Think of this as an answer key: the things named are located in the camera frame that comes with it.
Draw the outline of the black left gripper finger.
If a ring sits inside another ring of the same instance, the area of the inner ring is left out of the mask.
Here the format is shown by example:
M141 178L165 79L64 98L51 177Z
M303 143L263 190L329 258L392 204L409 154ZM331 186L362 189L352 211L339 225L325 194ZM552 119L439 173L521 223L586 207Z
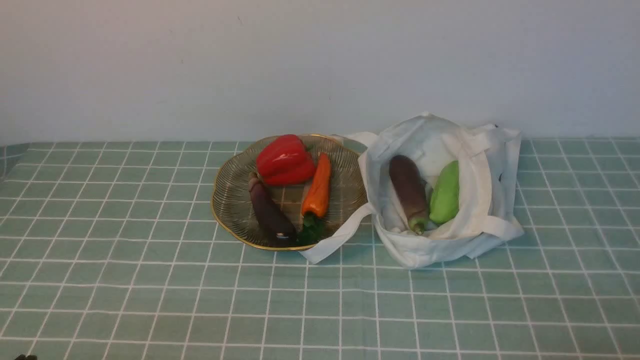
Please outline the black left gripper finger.
M14 360L38 360L38 357L36 355L25 355L25 354L20 354L18 357L14 358Z

